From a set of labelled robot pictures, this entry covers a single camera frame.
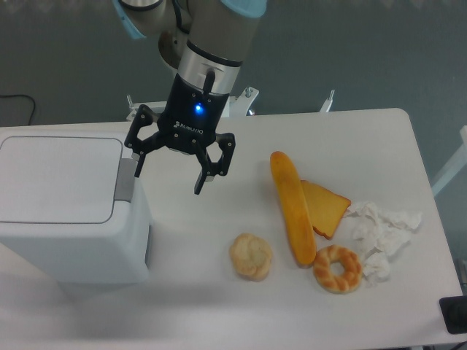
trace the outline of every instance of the table surface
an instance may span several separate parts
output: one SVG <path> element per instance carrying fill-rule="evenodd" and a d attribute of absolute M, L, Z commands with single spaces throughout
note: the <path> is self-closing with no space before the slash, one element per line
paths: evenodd
<path fill-rule="evenodd" d="M 42 128 L 127 131 L 129 123 Z M 142 182 L 155 219 L 150 277 L 142 284 L 58 284 L 0 246 L 0 339 L 22 349 L 375 349 L 454 343 L 439 298 L 461 295 L 409 117 L 400 109 L 225 118 L 236 135 L 225 178 L 193 194 L 195 157 L 161 149 Z M 155 126 L 142 131 L 149 136 Z M 348 295 L 322 289 L 298 268 L 269 171 L 281 150 L 303 179 L 352 201 L 422 211 L 389 281 Z M 332 241 L 355 249 L 352 220 Z M 228 248 L 242 232 L 274 252 L 266 280 L 234 273 Z"/>

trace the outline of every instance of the white plastic container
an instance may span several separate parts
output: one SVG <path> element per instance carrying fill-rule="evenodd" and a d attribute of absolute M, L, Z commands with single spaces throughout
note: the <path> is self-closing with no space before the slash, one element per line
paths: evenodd
<path fill-rule="evenodd" d="M 145 280 L 152 217 L 124 138 L 0 133 L 0 243 L 58 281 Z"/>

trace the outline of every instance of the crumpled tissue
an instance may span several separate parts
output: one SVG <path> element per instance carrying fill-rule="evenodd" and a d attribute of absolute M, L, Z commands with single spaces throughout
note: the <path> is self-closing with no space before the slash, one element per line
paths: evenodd
<path fill-rule="evenodd" d="M 363 274 L 370 284 L 389 278 L 388 258 L 410 242 L 411 234 L 422 222 L 421 212 L 388 211 L 373 202 L 354 203 L 344 216 L 361 218 L 352 237 L 358 241 Z"/>

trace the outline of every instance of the cable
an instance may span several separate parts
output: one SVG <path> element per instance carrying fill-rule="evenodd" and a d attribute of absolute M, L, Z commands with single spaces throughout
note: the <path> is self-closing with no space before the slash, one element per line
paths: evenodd
<path fill-rule="evenodd" d="M 182 27 L 182 8 L 178 0 L 172 0 L 172 4 L 174 5 L 175 20 L 177 22 L 177 28 L 181 30 L 182 33 L 189 34 L 190 31 Z"/>
<path fill-rule="evenodd" d="M 36 100 L 34 100 L 34 98 L 32 96 L 25 95 L 23 93 L 15 93 L 15 94 L 12 94 L 12 95 L 0 95 L 0 98 L 17 98 L 17 97 L 27 98 L 29 101 L 32 102 L 32 111 L 31 111 L 31 114 L 29 115 L 29 119 L 28 119 L 28 125 L 32 125 L 32 120 L 33 120 L 33 117 L 34 117 L 34 113 L 36 111 Z"/>
<path fill-rule="evenodd" d="M 464 341 L 464 342 L 459 343 L 458 345 L 454 346 L 453 348 L 451 348 L 451 350 L 458 350 L 458 349 L 460 349 L 461 347 L 463 347 L 466 344 L 467 344 L 467 341 Z"/>

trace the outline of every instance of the gray floor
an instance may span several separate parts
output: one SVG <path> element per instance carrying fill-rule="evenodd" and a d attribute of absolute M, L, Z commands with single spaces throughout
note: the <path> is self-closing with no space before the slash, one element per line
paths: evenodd
<path fill-rule="evenodd" d="M 399 107 L 431 178 L 467 124 L 467 1 L 269 0 L 234 93 L 258 114 Z M 157 39 L 129 39 L 107 0 L 0 1 L 0 94 L 37 101 L 36 124 L 124 120 L 125 96 L 166 100 Z M 0 126 L 30 104 L 0 99 Z M 467 169 L 436 199 L 454 257 L 467 258 Z"/>

